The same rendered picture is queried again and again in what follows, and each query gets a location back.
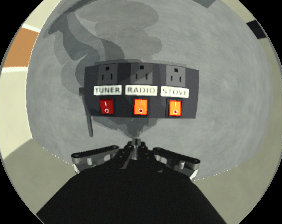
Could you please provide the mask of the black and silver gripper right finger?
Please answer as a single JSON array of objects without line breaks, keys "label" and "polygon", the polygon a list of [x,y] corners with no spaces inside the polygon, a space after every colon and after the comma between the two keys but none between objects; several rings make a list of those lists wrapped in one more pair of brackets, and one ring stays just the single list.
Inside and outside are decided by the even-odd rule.
[{"label": "black and silver gripper right finger", "polygon": [[[143,170],[162,173],[163,166],[161,164],[163,164],[167,167],[170,167],[178,172],[187,175],[192,182],[194,181],[200,165],[199,159],[178,154],[159,147],[155,147],[153,148],[153,150],[148,150],[147,146],[144,145],[145,142],[142,142],[141,139],[137,139],[136,160],[141,160]],[[161,162],[161,157],[167,160],[166,164]]]}]

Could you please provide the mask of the black power strip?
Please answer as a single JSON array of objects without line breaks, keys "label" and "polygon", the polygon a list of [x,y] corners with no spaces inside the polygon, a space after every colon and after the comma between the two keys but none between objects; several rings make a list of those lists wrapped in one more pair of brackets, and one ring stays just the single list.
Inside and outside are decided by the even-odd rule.
[{"label": "black power strip", "polygon": [[85,67],[82,96],[90,116],[195,119],[199,70],[159,63],[111,63]]}]

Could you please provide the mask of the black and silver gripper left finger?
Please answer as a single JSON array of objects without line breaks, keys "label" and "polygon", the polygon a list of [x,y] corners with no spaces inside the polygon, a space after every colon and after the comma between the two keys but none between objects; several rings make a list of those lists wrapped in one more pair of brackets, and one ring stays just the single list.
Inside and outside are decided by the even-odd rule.
[{"label": "black and silver gripper left finger", "polygon": [[[135,138],[133,138],[132,141],[128,141],[127,145],[123,149],[119,149],[119,146],[112,145],[99,149],[73,153],[71,158],[75,173],[78,174],[84,169],[106,162],[106,169],[126,169],[130,159],[136,160],[136,141],[137,139]],[[110,160],[104,162],[104,157],[109,154]]]}]

